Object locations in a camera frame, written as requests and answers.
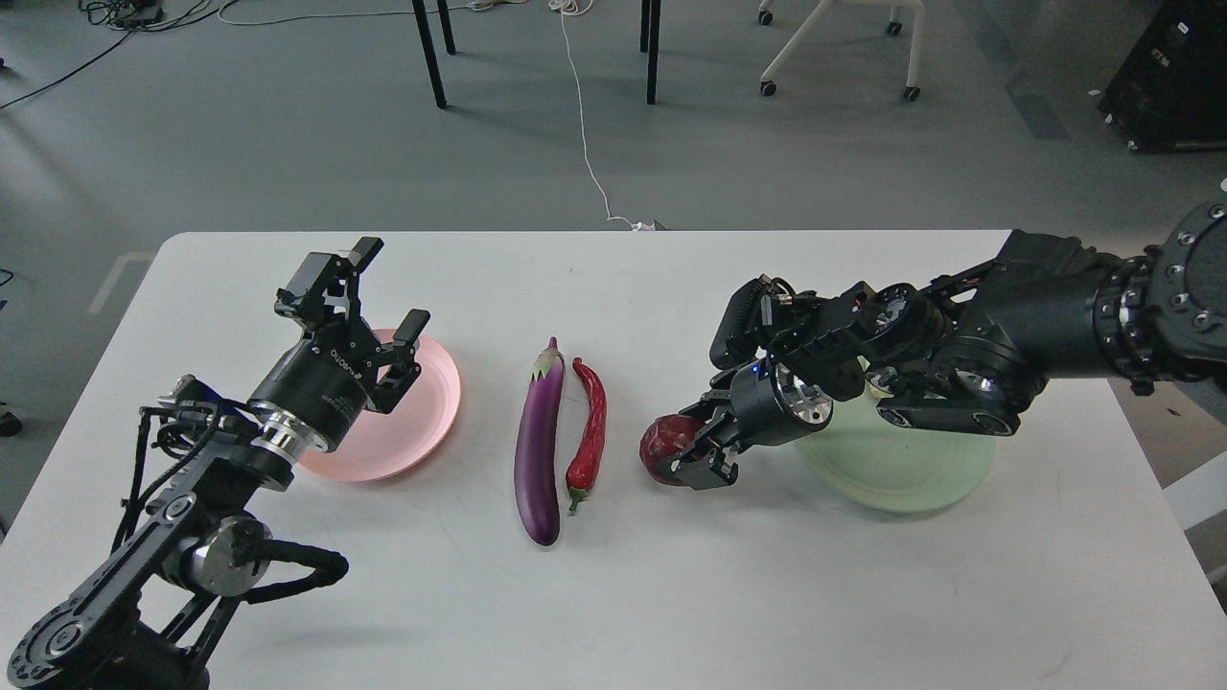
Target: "plate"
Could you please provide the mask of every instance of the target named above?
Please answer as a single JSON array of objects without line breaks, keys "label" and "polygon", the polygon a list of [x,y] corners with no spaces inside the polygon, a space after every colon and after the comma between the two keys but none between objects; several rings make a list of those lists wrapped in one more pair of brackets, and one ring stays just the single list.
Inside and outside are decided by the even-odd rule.
[{"label": "plate", "polygon": [[794,441],[836,491],[882,511],[917,513],[953,505],[979,486],[993,464],[990,436],[890,425],[866,390],[836,405],[827,428]]},{"label": "plate", "polygon": [[[374,329],[380,343],[391,328]],[[417,340],[422,373],[389,415],[363,410],[331,453],[303,453],[298,467],[337,481],[385,479],[422,462],[443,441],[460,409],[460,372],[432,338]]]}]

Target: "wire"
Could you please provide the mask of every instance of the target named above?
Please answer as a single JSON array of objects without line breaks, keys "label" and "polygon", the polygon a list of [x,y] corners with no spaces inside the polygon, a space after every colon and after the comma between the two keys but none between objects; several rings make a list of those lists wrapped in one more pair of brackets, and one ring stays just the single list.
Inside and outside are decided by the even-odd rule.
[{"label": "wire", "polygon": [[[483,10],[479,10],[479,9],[472,7],[474,2],[476,2],[476,1],[477,0],[472,0],[472,1],[469,2],[469,5],[465,5],[465,6],[461,6],[461,7],[448,6],[448,10],[449,11],[450,10],[463,10],[463,9],[467,7],[470,10],[474,10],[475,12],[481,12],[483,10],[488,10],[490,9],[490,7],[485,7]],[[526,2],[528,0],[482,0],[482,1],[491,1],[492,2],[491,6],[493,6],[493,5],[497,5],[499,2],[510,2],[510,4],[518,5],[518,4],[521,4],[521,2]],[[217,18],[221,20],[222,23],[227,23],[227,25],[231,25],[231,26],[272,26],[272,25],[283,25],[283,23],[287,23],[287,22],[296,22],[298,20],[333,20],[333,18],[340,18],[340,17],[389,17],[389,16],[394,16],[394,15],[412,15],[413,14],[412,10],[389,10],[387,12],[341,12],[341,14],[335,14],[335,15],[301,15],[301,16],[297,16],[297,17],[285,17],[285,18],[280,18],[280,20],[269,20],[269,21],[264,21],[264,22],[236,22],[236,21],[232,21],[232,20],[227,20],[226,16],[225,16],[226,10],[228,10],[233,5],[238,5],[238,2],[239,2],[239,0],[226,0],[226,4],[222,5],[217,10]],[[427,15],[436,15],[436,14],[438,14],[438,10],[429,10],[426,14]]]},{"label": "wire", "polygon": [[550,0],[550,9],[564,17],[578,17],[593,9],[596,0],[588,0],[588,5],[579,7],[579,0]]},{"label": "wire", "polygon": [[145,26],[134,27],[131,29],[125,29],[124,27],[118,27],[118,26],[112,26],[110,28],[113,28],[114,31],[135,31],[139,33],[162,33],[164,31],[171,31],[172,28],[182,28],[185,26],[191,26],[199,21],[207,20],[209,17],[216,15],[217,10],[210,10],[207,12],[205,11],[209,10],[210,5],[212,5],[212,0],[199,0],[195,5],[191,6],[190,10],[172,20],[163,20],[156,23],[147,23]]},{"label": "wire", "polygon": [[103,56],[104,56],[104,55],[106,55],[107,53],[110,53],[110,52],[112,52],[112,50],[114,50],[115,48],[119,48],[119,44],[120,44],[120,43],[123,43],[123,42],[125,42],[125,41],[128,41],[128,38],[129,38],[129,37],[130,37],[131,34],[133,34],[133,32],[131,32],[131,31],[129,31],[128,33],[125,33],[125,34],[123,36],[123,38],[120,38],[119,41],[117,41],[117,42],[114,43],[114,45],[112,45],[110,48],[107,48],[107,49],[106,49],[106,50],[103,50],[102,53],[98,53],[98,55],[96,55],[96,56],[94,56],[93,59],[91,59],[91,60],[90,60],[88,63],[86,63],[86,64],[81,65],[80,68],[77,68],[77,69],[75,69],[75,70],[70,71],[69,74],[66,74],[66,75],[61,76],[60,79],[58,79],[58,80],[53,81],[52,83],[48,83],[47,86],[44,86],[44,87],[42,87],[42,88],[37,90],[37,91],[31,91],[29,93],[27,93],[27,95],[22,96],[21,98],[13,98],[12,101],[9,101],[7,103],[5,103],[5,104],[0,106],[0,110],[5,109],[5,108],[7,108],[9,106],[12,106],[12,104],[15,104],[15,103],[20,103],[20,102],[22,102],[22,101],[25,101],[26,98],[29,98],[29,97],[32,97],[32,96],[38,96],[39,93],[42,93],[42,92],[47,91],[48,88],[50,88],[50,87],[53,87],[53,86],[56,86],[56,85],[60,85],[60,83],[64,83],[64,82],[65,82],[65,81],[67,81],[67,80],[69,80],[69,77],[71,77],[72,75],[75,75],[75,74],[77,74],[79,71],[81,71],[81,70],[83,70],[83,69],[88,68],[90,65],[92,65],[92,64],[97,63],[97,61],[98,61],[98,60],[101,60],[101,59],[102,59],[102,58],[103,58]]},{"label": "wire", "polygon": [[474,12],[485,12],[486,10],[493,10],[499,5],[523,5],[529,0],[469,0],[465,7],[469,7]]},{"label": "wire", "polygon": [[567,36],[567,17],[569,16],[577,16],[577,15],[568,15],[566,11],[558,12],[558,21],[562,23],[562,39],[567,44],[567,61],[571,63],[571,74],[575,75],[575,97],[579,101],[579,139],[584,144],[584,165],[588,166],[589,177],[593,178],[593,183],[595,183],[596,189],[600,190],[601,198],[605,199],[605,220],[623,221],[626,222],[626,225],[631,226],[631,230],[636,230],[636,225],[632,223],[629,220],[622,216],[615,216],[614,212],[610,211],[610,195],[605,193],[605,188],[601,187],[600,180],[596,179],[596,173],[593,172],[593,162],[588,158],[588,133],[587,128],[584,126],[584,90],[583,87],[579,86],[579,70],[575,69],[575,60],[572,59],[571,56],[571,38]]}]

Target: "red chili pepper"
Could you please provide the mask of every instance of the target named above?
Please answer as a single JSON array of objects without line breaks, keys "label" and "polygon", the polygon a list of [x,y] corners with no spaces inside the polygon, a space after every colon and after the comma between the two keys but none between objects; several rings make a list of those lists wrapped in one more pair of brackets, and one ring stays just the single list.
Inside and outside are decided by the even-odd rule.
[{"label": "red chili pepper", "polygon": [[575,451],[575,459],[567,468],[567,491],[571,494],[571,512],[579,508],[579,502],[588,498],[596,484],[596,470],[601,467],[601,453],[605,451],[605,387],[596,372],[588,368],[579,357],[571,361],[579,381],[588,392],[588,424],[584,425],[584,437]]}]

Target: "table leg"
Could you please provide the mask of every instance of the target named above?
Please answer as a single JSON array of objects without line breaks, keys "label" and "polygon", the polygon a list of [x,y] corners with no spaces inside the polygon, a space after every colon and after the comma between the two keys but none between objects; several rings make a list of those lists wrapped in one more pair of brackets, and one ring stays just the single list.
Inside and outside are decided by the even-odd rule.
[{"label": "table leg", "polygon": [[652,0],[643,0],[639,9],[639,52],[648,52],[648,15],[652,12]]},{"label": "table leg", "polygon": [[439,61],[434,58],[434,41],[431,38],[431,25],[426,22],[426,1],[413,1],[413,18],[417,20],[417,33],[422,37],[422,53],[426,54],[426,69],[431,72],[431,88],[434,90],[434,104],[440,109],[448,107],[443,96],[443,80],[439,77]]},{"label": "table leg", "polygon": [[660,53],[660,0],[650,0],[648,29],[648,104],[656,104],[656,55]]},{"label": "table leg", "polygon": [[456,42],[452,38],[452,16],[448,15],[448,0],[439,0],[439,25],[443,26],[443,45],[448,55],[456,54]]}]

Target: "gray floor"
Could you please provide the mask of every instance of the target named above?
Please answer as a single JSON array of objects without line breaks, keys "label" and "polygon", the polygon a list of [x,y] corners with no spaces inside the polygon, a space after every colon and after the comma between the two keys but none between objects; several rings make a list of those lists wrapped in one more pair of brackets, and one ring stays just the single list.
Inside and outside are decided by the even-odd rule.
[{"label": "gray floor", "polygon": [[[189,4],[164,0],[171,12]],[[407,5],[247,0],[228,16]],[[1088,93],[1157,5],[930,0],[914,103],[901,99],[910,32],[886,37],[885,7],[832,10],[769,99],[758,75],[812,0],[779,0],[771,27],[752,0],[666,0],[655,107],[643,102],[637,1],[596,0],[567,31],[615,215],[675,228],[1022,227],[1134,254],[1221,198],[1227,176],[1222,152],[1130,153]],[[0,113],[0,266],[17,274],[0,287],[0,395],[26,421],[0,440],[0,522],[175,233],[626,227],[604,220],[584,166],[558,16],[531,0],[453,21],[447,112],[432,103],[412,18],[391,16],[211,18],[134,36]],[[0,5],[0,102],[118,36],[71,4]],[[713,269],[755,270],[744,257]],[[166,328],[191,318],[168,313]],[[135,426],[134,410],[115,433]]]}]

